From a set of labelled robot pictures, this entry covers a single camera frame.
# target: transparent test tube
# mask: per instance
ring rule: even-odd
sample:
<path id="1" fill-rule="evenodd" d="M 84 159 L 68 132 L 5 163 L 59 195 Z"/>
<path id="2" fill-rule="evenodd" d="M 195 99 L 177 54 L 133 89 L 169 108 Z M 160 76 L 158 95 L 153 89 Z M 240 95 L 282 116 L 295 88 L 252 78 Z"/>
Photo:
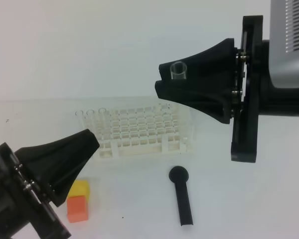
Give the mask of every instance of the transparent test tube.
<path id="1" fill-rule="evenodd" d="M 187 78 L 187 65 L 182 61 L 176 61 L 170 66 L 172 80 L 185 80 Z"/>

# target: white surface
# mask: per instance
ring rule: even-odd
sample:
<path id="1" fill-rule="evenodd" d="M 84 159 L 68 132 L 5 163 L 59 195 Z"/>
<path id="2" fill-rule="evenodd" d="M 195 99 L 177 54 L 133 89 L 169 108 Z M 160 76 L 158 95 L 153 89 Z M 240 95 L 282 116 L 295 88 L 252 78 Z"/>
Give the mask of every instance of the white surface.
<path id="1" fill-rule="evenodd" d="M 269 0 L 0 0 L 0 100 L 155 95 L 158 65 L 225 38 Z"/>
<path id="2" fill-rule="evenodd" d="M 57 140 L 77 131 L 69 117 L 74 111 L 134 100 L 2 103 L 0 144 L 6 141 L 17 150 Z M 131 160 L 121 166 L 89 161 L 81 174 L 92 180 L 89 221 L 69 224 L 66 207 L 56 210 L 73 239 L 299 238 L 299 118 L 260 116 L 257 163 L 246 164 L 230 160 L 232 125 L 195 110 L 192 116 L 197 129 L 192 155 Z M 189 172 L 194 226 L 179 224 L 168 178 L 175 165 Z M 13 238 L 38 237 L 28 225 Z"/>

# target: white backdrop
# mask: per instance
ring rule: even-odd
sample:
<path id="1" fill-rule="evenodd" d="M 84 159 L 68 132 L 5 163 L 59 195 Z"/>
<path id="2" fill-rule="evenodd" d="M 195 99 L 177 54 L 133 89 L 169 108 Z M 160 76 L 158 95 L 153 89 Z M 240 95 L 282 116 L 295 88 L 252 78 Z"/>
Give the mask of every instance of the white backdrop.
<path id="1" fill-rule="evenodd" d="M 155 95 L 158 65 L 225 38 L 269 0 L 0 0 L 0 100 Z"/>

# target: robotic arm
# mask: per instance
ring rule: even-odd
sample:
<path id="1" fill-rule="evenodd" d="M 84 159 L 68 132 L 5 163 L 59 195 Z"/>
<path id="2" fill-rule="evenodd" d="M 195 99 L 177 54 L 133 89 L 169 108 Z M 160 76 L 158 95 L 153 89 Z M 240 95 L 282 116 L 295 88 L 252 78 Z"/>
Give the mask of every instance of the robotic arm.
<path id="1" fill-rule="evenodd" d="M 234 39 L 225 39 L 197 55 L 159 66 L 159 98 L 195 108 L 221 123 L 234 119 L 232 161 L 256 162 L 259 115 L 299 117 L 299 0 L 271 4 L 270 42 L 263 40 L 263 17 L 245 16 L 240 49 Z"/>

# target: white table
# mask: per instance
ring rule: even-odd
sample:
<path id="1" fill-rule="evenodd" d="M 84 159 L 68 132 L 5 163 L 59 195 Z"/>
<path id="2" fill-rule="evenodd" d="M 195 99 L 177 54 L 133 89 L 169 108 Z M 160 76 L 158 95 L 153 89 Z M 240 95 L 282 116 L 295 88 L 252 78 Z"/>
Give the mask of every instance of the white table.
<path id="1" fill-rule="evenodd" d="M 48 143 L 80 129 L 76 110 L 112 108 L 148 98 L 0 103 L 0 144 L 13 150 Z M 192 110 L 192 154 L 96 164 L 90 218 L 70 224 L 66 206 L 55 208 L 73 239 L 290 239 L 299 238 L 299 118 L 259 118 L 256 164 L 230 160 L 232 125 Z M 172 166 L 184 166 L 194 226 L 180 226 Z M 36 239 L 27 225 L 14 239 Z"/>

